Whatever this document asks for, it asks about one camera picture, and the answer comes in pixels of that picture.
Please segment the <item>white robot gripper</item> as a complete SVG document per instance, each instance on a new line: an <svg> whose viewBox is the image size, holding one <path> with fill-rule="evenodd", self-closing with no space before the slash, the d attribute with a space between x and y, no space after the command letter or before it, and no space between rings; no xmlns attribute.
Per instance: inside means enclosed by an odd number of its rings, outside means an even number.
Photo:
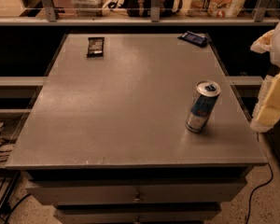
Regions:
<svg viewBox="0 0 280 224"><path fill-rule="evenodd" d="M270 52L271 63L280 67L280 22L253 42L256 53ZM267 75L261 83L250 127L258 133L268 132L280 120L280 73Z"/></svg>

